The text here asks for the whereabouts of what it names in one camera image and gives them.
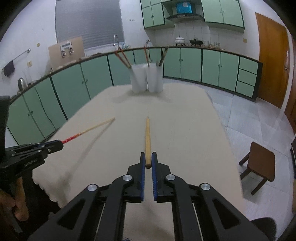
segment silver kettle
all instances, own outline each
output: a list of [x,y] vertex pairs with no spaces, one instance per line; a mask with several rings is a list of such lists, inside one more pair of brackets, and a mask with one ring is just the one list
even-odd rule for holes
[[20,91],[23,91],[24,89],[26,89],[28,87],[27,83],[25,82],[25,80],[23,78],[20,78],[17,81],[17,85],[18,85]]

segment window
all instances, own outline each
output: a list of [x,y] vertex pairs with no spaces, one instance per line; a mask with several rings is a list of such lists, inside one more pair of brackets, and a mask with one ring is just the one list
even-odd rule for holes
[[57,41],[82,36],[84,49],[124,42],[119,0],[57,0]]

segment person's hand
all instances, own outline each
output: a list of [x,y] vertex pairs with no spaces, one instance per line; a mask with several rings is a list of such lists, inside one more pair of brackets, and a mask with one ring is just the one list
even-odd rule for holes
[[20,221],[26,221],[29,218],[29,212],[26,205],[25,191],[22,185],[22,178],[20,177],[15,181],[16,192],[13,199],[9,194],[0,189],[0,206],[14,207],[15,217]]

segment blue box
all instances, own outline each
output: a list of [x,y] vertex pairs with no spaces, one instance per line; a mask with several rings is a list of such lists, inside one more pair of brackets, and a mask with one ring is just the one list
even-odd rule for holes
[[177,3],[177,13],[192,13],[190,2]]

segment range hood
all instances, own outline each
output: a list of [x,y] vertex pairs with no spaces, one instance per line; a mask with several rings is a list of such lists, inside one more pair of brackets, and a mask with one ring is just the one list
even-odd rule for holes
[[178,13],[167,18],[168,20],[173,21],[174,23],[184,22],[184,21],[194,21],[194,20],[203,20],[203,16],[196,13]]

